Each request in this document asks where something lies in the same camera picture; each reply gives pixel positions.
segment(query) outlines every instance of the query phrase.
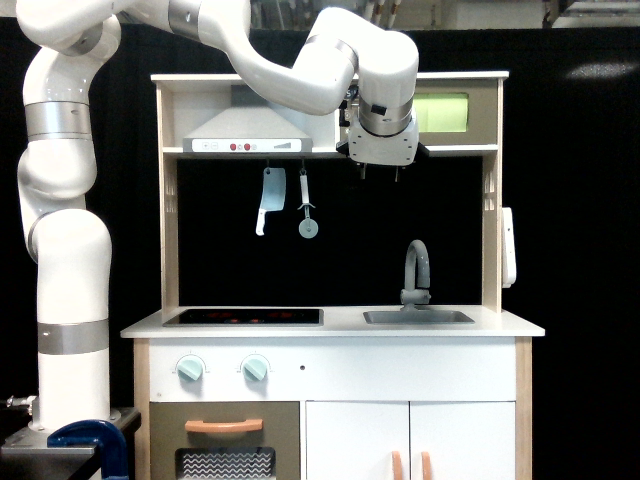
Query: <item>knob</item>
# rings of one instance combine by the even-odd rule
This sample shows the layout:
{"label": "knob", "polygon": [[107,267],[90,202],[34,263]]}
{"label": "knob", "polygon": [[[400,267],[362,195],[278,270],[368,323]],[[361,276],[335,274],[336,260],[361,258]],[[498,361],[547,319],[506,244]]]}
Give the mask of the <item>knob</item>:
{"label": "knob", "polygon": [[249,355],[242,362],[242,374],[250,382],[259,382],[267,376],[269,365],[261,355]]}
{"label": "knob", "polygon": [[196,357],[195,355],[187,355],[186,357],[182,357],[178,362],[177,366],[178,375],[180,378],[188,382],[195,382],[200,380],[202,377],[202,372],[204,371],[204,363],[200,359],[200,357]]}

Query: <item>orange handle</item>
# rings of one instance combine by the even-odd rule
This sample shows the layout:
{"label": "orange handle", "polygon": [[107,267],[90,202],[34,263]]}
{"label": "orange handle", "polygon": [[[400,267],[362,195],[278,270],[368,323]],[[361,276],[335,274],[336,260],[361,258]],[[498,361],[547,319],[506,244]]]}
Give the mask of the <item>orange handle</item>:
{"label": "orange handle", "polygon": [[202,420],[189,420],[184,424],[184,429],[187,432],[196,433],[255,432],[262,430],[262,419],[253,418],[234,423],[205,423]]}
{"label": "orange handle", "polygon": [[391,452],[393,458],[393,480],[402,480],[402,460],[400,452]]}
{"label": "orange handle", "polygon": [[422,480],[431,480],[431,456],[422,452]]}

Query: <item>black curtain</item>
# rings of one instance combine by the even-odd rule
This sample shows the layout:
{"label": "black curtain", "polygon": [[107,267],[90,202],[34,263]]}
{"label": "black curtain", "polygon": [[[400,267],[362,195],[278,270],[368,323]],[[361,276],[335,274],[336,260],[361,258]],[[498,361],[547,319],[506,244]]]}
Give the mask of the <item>black curtain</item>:
{"label": "black curtain", "polygon": [[[0,19],[0,32],[0,398],[7,398],[37,390],[36,268],[24,248],[15,183],[27,143],[22,79],[37,47],[15,19]],[[534,340],[535,476],[637,475],[630,440],[637,438],[640,31],[410,35],[421,71],[510,72],[503,186],[504,204],[514,211],[518,280],[504,291],[503,306],[547,330]],[[266,58],[291,65],[305,35],[253,32],[251,40]],[[104,220],[114,245],[114,406],[133,403],[131,343],[119,331],[160,307],[149,76],[231,72],[220,52],[125,26],[120,49],[91,87],[98,180],[88,207]],[[370,168],[361,181],[346,160],[308,162],[318,207],[311,215],[320,225],[310,241],[297,234],[300,165],[281,165],[289,182],[286,210],[273,214],[272,234],[257,243],[252,227],[264,164],[180,163],[184,304],[396,303],[414,237],[423,237],[433,257],[436,303],[477,303],[478,159],[420,157],[399,183],[393,169]]]}

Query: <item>gray faucet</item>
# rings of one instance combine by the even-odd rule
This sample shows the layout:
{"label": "gray faucet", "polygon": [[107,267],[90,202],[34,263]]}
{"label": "gray faucet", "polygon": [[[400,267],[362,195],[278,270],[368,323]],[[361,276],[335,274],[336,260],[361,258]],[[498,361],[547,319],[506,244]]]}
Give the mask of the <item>gray faucet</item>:
{"label": "gray faucet", "polygon": [[[416,288],[416,266],[419,288]],[[409,244],[404,264],[404,289],[400,294],[400,301],[404,305],[402,310],[413,310],[416,304],[427,305],[431,299],[430,286],[431,269],[427,247],[421,240],[414,240]]]}

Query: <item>sink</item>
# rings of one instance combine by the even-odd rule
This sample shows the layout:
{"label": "sink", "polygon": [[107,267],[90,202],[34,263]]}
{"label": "sink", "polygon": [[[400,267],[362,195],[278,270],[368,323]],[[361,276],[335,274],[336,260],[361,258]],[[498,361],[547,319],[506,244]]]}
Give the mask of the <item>sink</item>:
{"label": "sink", "polygon": [[364,312],[374,325],[457,325],[476,323],[457,310],[400,310]]}

